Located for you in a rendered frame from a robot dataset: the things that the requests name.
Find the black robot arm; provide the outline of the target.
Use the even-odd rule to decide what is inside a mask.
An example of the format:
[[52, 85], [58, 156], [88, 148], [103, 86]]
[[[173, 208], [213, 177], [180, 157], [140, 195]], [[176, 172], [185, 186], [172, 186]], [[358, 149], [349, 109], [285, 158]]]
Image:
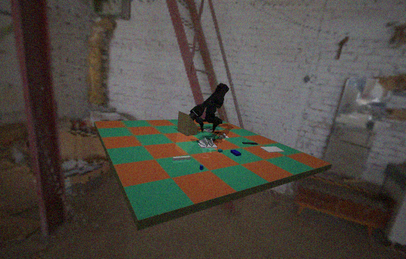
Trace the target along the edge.
[[217, 85], [215, 92], [209, 96], [202, 104], [199, 104], [190, 110], [190, 117], [194, 121], [196, 117], [201, 117], [206, 108], [208, 115], [206, 119], [208, 123], [218, 122], [218, 117], [215, 117], [216, 108], [221, 108], [224, 96], [229, 90], [229, 87], [226, 84], [220, 83]]

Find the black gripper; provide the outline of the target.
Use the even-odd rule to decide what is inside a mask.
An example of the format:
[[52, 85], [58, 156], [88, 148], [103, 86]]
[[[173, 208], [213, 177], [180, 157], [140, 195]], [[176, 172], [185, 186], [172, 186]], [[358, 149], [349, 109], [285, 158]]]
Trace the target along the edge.
[[[208, 113], [209, 113], [209, 112], [206, 111], [206, 117], [207, 117]], [[204, 125], [203, 122], [207, 122], [207, 121], [206, 121], [206, 120], [207, 120], [206, 117], [205, 117], [205, 119], [202, 119], [201, 117], [196, 117], [196, 118], [195, 118], [195, 121], [200, 124], [200, 128], [201, 128], [201, 131], [202, 131], [202, 132], [203, 132], [203, 125]], [[215, 123], [213, 124], [213, 132], [214, 132], [215, 128], [216, 128], [218, 125], [222, 124], [222, 122], [223, 122], [222, 119], [218, 119], [218, 122], [215, 122]]]

